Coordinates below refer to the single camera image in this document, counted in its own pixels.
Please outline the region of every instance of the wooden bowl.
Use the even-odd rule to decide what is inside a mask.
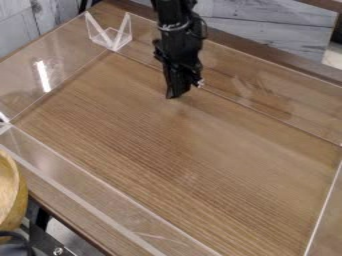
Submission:
[[[17,166],[9,155],[0,151],[0,230],[18,228],[26,211],[28,190]]]

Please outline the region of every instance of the table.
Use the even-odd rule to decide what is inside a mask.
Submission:
[[[120,8],[149,15],[124,1],[105,2],[92,9],[101,25],[116,24]],[[73,20],[56,38],[88,49],[73,38],[80,26]],[[32,171],[18,163],[30,196],[108,255],[302,255],[306,250],[340,162],[340,95],[324,87],[332,83],[336,90],[340,73],[213,30],[211,35],[228,47],[205,45],[207,90],[164,99],[141,34],[121,54],[100,53],[13,120],[36,145],[53,150],[20,145],[40,167]],[[42,44],[29,47],[45,50]],[[219,59],[209,58],[212,52]],[[61,51],[64,58],[71,54]],[[25,56],[22,51],[16,57]],[[220,69],[230,73],[219,76]],[[258,86],[260,78],[275,86],[271,91]],[[244,89],[254,85],[248,92],[266,96],[231,90],[232,82]],[[298,88],[284,105],[276,100],[283,95],[271,97],[282,92],[278,85]],[[303,92],[306,98],[296,98]]]

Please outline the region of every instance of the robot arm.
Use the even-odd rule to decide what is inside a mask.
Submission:
[[[191,84],[203,85],[197,57],[207,26],[192,11],[196,0],[151,0],[157,13],[161,39],[153,40],[155,58],[163,63],[168,99],[185,93]]]

